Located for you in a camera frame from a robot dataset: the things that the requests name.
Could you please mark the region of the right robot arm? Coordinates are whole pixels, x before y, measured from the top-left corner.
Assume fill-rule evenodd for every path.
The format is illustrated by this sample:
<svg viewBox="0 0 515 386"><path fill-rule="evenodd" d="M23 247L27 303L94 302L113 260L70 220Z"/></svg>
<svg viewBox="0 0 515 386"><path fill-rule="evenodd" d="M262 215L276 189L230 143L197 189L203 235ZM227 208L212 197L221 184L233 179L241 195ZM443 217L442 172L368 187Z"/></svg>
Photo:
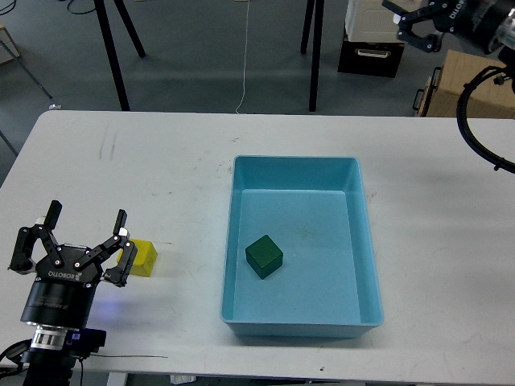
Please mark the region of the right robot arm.
<svg viewBox="0 0 515 386"><path fill-rule="evenodd" d="M452 34L489 55L502 48L514 49L513 1L429 1L408 11L391 1L383 7L393 12L398 40L424 52L438 52L445 34ZM414 25L433 22L435 32L414 33Z"/></svg>

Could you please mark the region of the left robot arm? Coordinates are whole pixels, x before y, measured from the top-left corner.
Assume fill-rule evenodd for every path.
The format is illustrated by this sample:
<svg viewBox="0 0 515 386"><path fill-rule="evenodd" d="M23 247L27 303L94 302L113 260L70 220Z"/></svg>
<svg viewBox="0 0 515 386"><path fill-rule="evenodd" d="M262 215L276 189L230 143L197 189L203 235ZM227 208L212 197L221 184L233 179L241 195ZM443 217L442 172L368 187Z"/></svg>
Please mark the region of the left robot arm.
<svg viewBox="0 0 515 386"><path fill-rule="evenodd" d="M53 231L61 210L54 200L45 217L19 229L9 265L16 273L35 274L21 317L35 326L34 336L1 354L16 364L16 373L26 374L25 385L68 385L76 363L105 345L105 331L86 326L97 286L102 281L125 286L138 251L124 210L103 243L58 244Z"/></svg>

